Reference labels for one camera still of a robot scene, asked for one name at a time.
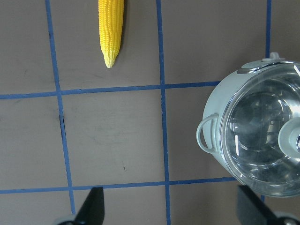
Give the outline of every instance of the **pot handle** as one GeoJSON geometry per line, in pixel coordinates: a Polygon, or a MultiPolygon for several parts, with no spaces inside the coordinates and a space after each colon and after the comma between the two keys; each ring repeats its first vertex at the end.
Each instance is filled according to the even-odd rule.
{"type": "MultiPolygon", "coordinates": [[[[206,148],[206,147],[202,144],[201,139],[200,139],[200,133],[201,133],[201,130],[202,130],[202,128],[203,128],[203,126],[204,126],[205,123],[207,123],[207,122],[210,121],[210,120],[216,120],[218,117],[219,117],[219,115],[218,115],[218,114],[215,114],[215,113],[212,114],[212,115],[210,115],[210,116],[208,116],[208,117],[206,117],[204,120],[202,120],[202,121],[199,123],[199,126],[198,126],[198,128],[197,128],[197,132],[196,132],[196,138],[197,138],[198,145],[200,146],[200,148],[203,149],[203,151],[205,151],[205,152],[207,152],[207,153],[210,153],[210,154],[216,153],[217,151],[216,151],[216,149],[214,148],[214,146],[212,146],[212,148],[209,149],[209,148],[206,148]]],[[[211,132],[213,132],[213,133],[212,133],[212,138],[215,138],[215,136],[216,136],[216,131],[215,131],[215,130],[211,130],[211,132]]]]}

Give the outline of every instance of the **blue tape line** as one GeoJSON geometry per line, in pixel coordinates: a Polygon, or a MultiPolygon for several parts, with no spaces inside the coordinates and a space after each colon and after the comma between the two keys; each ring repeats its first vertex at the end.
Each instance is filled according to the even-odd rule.
{"type": "Polygon", "coordinates": [[[113,88],[92,88],[92,89],[73,89],[62,90],[62,95],[101,93],[101,92],[118,92],[118,91],[134,91],[134,90],[158,90],[160,85],[147,86],[129,86],[129,87],[113,87],[113,88]]]}
{"type": "Polygon", "coordinates": [[[264,203],[264,201],[265,201],[265,196],[264,195],[261,195],[261,201],[264,203]]]}
{"type": "MultiPolygon", "coordinates": [[[[195,83],[171,83],[165,84],[165,89],[174,88],[195,88],[195,87],[208,87],[217,86],[220,81],[211,82],[195,82],[195,83]]],[[[88,94],[88,93],[101,93],[101,92],[120,92],[120,91],[135,91],[135,90],[159,90],[161,85],[146,85],[146,86],[127,86],[127,87],[111,87],[111,88],[91,88],[91,89],[72,89],[72,90],[60,90],[50,92],[38,92],[38,93],[25,93],[25,94],[6,94],[0,95],[0,99],[19,99],[19,98],[39,98],[39,97],[51,97],[61,95],[74,95],[74,94],[88,94]]]]}
{"type": "Polygon", "coordinates": [[[211,81],[211,82],[196,82],[196,83],[175,83],[175,84],[166,84],[166,89],[171,88],[195,88],[195,87],[208,87],[208,86],[217,86],[220,81],[211,81]]]}
{"type": "Polygon", "coordinates": [[[74,186],[73,190],[90,190],[93,187],[103,187],[104,189],[113,189],[113,188],[152,187],[152,186],[162,186],[162,185],[165,185],[164,181],[128,183],[128,184],[106,184],[106,185],[96,185],[96,186],[74,186]]]}
{"type": "MultiPolygon", "coordinates": [[[[113,188],[134,188],[134,187],[152,187],[169,185],[185,185],[185,184],[200,184],[200,183],[214,183],[214,182],[229,182],[236,181],[233,177],[211,178],[211,179],[197,179],[197,180],[173,180],[173,181],[157,181],[157,182],[141,182],[141,183],[127,183],[127,184],[106,184],[106,185],[90,185],[90,186],[73,186],[73,190],[90,190],[93,187],[103,187],[104,189],[113,188]]],[[[9,189],[0,190],[0,194],[14,194],[14,193],[35,193],[35,192],[53,192],[53,191],[68,191],[69,187],[46,187],[46,188],[28,188],[28,189],[9,189]]]]}
{"type": "Polygon", "coordinates": [[[50,50],[51,50],[51,59],[52,59],[52,67],[54,73],[54,81],[55,81],[55,88],[57,91],[57,101],[60,113],[60,130],[61,130],[61,138],[62,138],[62,147],[63,153],[65,158],[65,166],[67,172],[67,184],[70,196],[70,204],[71,204],[71,212],[75,214],[75,201],[74,201],[74,193],[72,189],[72,178],[71,178],[71,169],[70,169],[70,162],[69,162],[69,155],[68,155],[68,146],[67,146],[67,139],[66,139],[66,131],[65,131],[65,123],[63,117],[63,105],[62,105],[62,97],[60,91],[60,80],[59,80],[59,73],[58,73],[58,66],[57,66],[57,59],[56,59],[56,51],[55,51],[55,42],[54,42],[54,33],[53,33],[53,24],[52,24],[52,16],[51,16],[51,6],[50,0],[45,0],[46,4],[46,12],[47,12],[47,21],[48,21],[48,31],[49,31],[49,39],[50,39],[50,50]]]}
{"type": "Polygon", "coordinates": [[[50,97],[56,96],[57,92],[40,92],[40,93],[28,93],[28,94],[8,94],[0,95],[0,99],[18,99],[18,98],[39,98],[39,97],[50,97]]]}
{"type": "Polygon", "coordinates": [[[162,128],[163,128],[163,146],[164,146],[164,165],[165,165],[165,207],[167,225],[171,225],[170,208],[170,186],[169,186],[169,162],[168,162],[168,141],[166,125],[166,107],[165,107],[165,64],[164,64],[164,43],[163,43],[163,24],[161,13],[161,1],[156,0],[157,9],[157,30],[158,30],[158,49],[159,49],[159,71],[161,85],[161,109],[162,109],[162,128]]]}
{"type": "Polygon", "coordinates": [[[68,190],[69,190],[68,187],[11,189],[11,190],[0,190],[0,194],[20,194],[20,193],[54,192],[54,191],[68,191],[68,190]]]}
{"type": "Polygon", "coordinates": [[[272,13],[272,0],[267,0],[267,21],[266,21],[266,54],[265,57],[270,57],[271,45],[271,13],[272,13]]]}
{"type": "Polygon", "coordinates": [[[215,182],[229,182],[229,181],[236,181],[236,179],[234,177],[222,177],[222,178],[209,178],[209,179],[197,179],[197,180],[175,180],[175,181],[170,181],[170,185],[215,183],[215,182]]]}

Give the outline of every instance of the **gray floor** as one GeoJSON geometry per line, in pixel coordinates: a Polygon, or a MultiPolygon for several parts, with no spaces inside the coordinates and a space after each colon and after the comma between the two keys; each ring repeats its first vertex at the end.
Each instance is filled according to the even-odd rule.
{"type": "MultiPolygon", "coordinates": [[[[298,61],[299,8],[272,0],[270,39],[298,61]]],[[[265,57],[266,21],[266,0],[126,0],[107,69],[97,0],[0,1],[1,224],[51,224],[99,185],[104,225],[239,224],[195,129],[215,82],[265,57]]],[[[298,217],[299,200],[265,198],[298,217]]]]}

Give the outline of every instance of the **gray surface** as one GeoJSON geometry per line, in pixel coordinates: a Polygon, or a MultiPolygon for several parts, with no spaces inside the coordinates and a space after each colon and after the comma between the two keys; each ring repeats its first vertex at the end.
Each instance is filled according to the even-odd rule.
{"type": "Polygon", "coordinates": [[[0,104],[0,189],[66,186],[56,97],[0,104]]]}
{"type": "Polygon", "coordinates": [[[63,100],[74,185],[165,180],[158,90],[63,100]]]}
{"type": "Polygon", "coordinates": [[[300,61],[299,20],[300,1],[272,1],[271,51],[287,60],[300,61]]]}
{"type": "Polygon", "coordinates": [[[98,1],[51,1],[62,89],[159,84],[155,1],[125,2],[120,53],[108,69],[100,50],[98,1]]]}
{"type": "Polygon", "coordinates": [[[1,195],[0,204],[3,225],[51,225],[70,214],[67,191],[1,195]]]}
{"type": "Polygon", "coordinates": [[[0,28],[0,94],[55,91],[44,1],[0,1],[0,28]]]}
{"type": "Polygon", "coordinates": [[[219,81],[264,57],[261,0],[163,0],[166,83],[219,81]]]}
{"type": "Polygon", "coordinates": [[[239,225],[235,216],[238,182],[171,186],[172,225],[239,225]]]}

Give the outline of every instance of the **yellow corn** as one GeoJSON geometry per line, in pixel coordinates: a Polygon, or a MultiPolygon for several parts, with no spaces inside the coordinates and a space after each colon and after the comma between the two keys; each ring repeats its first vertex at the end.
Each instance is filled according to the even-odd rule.
{"type": "Polygon", "coordinates": [[[100,46],[107,68],[111,68],[120,50],[124,0],[98,0],[100,46]]]}

